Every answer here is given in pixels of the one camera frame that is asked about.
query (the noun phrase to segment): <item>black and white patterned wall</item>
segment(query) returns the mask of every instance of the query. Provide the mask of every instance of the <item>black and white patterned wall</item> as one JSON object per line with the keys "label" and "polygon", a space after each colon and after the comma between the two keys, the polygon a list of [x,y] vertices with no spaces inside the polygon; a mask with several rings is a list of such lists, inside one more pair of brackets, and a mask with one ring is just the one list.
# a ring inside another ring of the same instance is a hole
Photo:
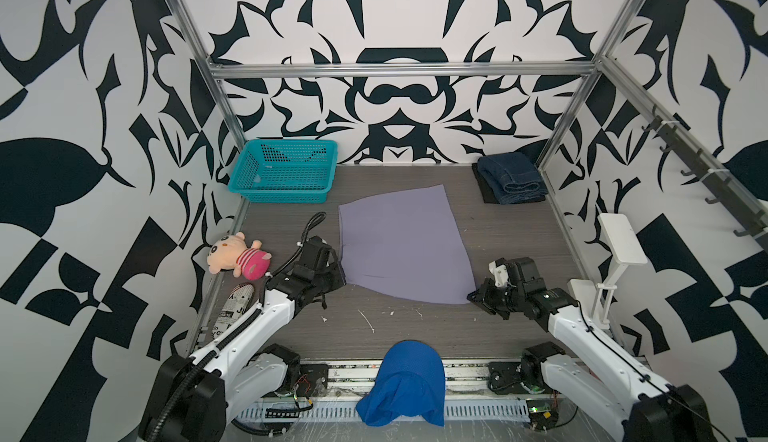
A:
{"label": "black and white patterned wall", "polygon": [[[222,64],[589,60],[623,0],[186,0]],[[230,80],[246,137],[328,138],[340,162],[535,156],[577,76]]]}
{"label": "black and white patterned wall", "polygon": [[[618,61],[768,200],[767,0],[648,0]],[[619,280],[611,311],[629,350],[690,384],[731,437],[768,437],[768,254],[602,78],[547,167],[592,278],[610,250],[597,214],[626,214],[649,264]]]}
{"label": "black and white patterned wall", "polygon": [[184,350],[236,150],[163,0],[0,0],[4,440],[120,440]]}

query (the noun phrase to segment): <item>purple cloth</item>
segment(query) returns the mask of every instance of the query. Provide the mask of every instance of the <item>purple cloth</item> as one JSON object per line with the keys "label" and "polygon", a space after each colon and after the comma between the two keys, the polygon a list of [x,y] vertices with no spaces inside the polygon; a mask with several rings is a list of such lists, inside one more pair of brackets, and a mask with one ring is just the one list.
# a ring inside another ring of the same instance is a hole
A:
{"label": "purple cloth", "polygon": [[443,186],[366,197],[339,206],[346,281],[415,301],[466,304],[469,256]]}

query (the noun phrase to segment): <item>plush toy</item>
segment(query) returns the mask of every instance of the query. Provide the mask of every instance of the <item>plush toy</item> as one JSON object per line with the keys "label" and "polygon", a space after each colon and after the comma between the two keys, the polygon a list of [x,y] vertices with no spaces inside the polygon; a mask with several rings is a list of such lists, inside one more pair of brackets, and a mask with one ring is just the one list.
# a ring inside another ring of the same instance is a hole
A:
{"label": "plush toy", "polygon": [[234,236],[225,236],[210,248],[208,269],[211,274],[218,274],[222,269],[234,269],[234,276],[245,275],[248,280],[262,278],[270,267],[272,254],[259,250],[261,241],[254,240],[250,248],[245,244],[245,234],[238,232]]}

